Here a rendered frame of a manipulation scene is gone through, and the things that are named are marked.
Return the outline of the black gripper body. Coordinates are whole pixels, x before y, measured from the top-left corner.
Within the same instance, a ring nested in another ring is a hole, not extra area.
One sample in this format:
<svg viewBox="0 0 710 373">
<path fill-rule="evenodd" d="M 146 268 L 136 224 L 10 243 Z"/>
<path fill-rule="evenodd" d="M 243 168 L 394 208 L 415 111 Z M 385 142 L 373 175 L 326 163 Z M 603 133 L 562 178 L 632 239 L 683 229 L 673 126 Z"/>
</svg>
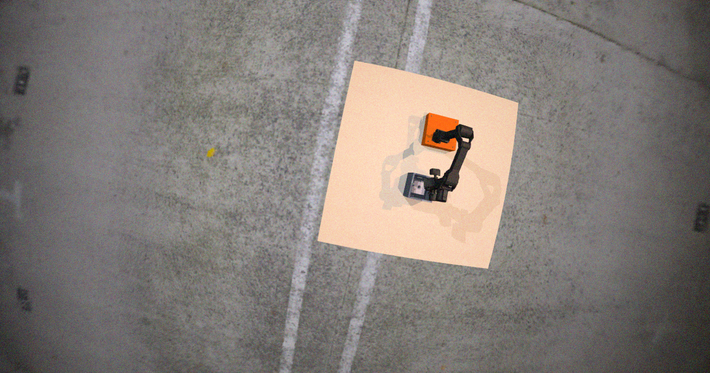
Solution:
<svg viewBox="0 0 710 373">
<path fill-rule="evenodd" d="M 435 184 L 436 184 L 435 188 L 432 189 L 433 194 L 429 194 L 429 200 L 436 201 L 435 199 L 436 199 L 436 195 L 437 195 L 437 189 L 439 189 L 437 186 L 437 180 L 438 180 L 437 175 L 440 176 L 440 170 L 436 169 L 436 168 L 431 168 L 431 169 L 429 169 L 429 175 L 434 175 Z"/>
</svg>

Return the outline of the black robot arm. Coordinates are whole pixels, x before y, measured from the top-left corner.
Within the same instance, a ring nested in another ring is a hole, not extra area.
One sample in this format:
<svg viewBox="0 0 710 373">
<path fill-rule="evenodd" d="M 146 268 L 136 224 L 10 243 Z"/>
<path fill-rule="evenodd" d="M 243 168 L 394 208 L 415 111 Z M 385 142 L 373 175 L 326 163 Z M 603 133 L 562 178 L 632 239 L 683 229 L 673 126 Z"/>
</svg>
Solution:
<svg viewBox="0 0 710 373">
<path fill-rule="evenodd" d="M 439 144 L 441 142 L 449 143 L 453 138 L 455 138 L 458 142 L 457 153 L 455 154 L 450 169 L 445 171 L 442 178 L 437 180 L 437 186 L 439 189 L 437 189 L 435 200 L 440 201 L 441 203 L 447 202 L 447 193 L 449 193 L 449 191 L 453 191 L 458 185 L 459 171 L 463 165 L 467 152 L 471 149 L 471 141 L 474 139 L 473 128 L 459 124 L 455 127 L 455 129 L 450 131 L 436 129 L 433 134 L 432 141 Z M 464 142 L 462 138 L 467 138 L 469 142 Z M 435 178 L 424 179 L 424 188 L 426 191 L 434 189 L 435 186 Z"/>
</svg>

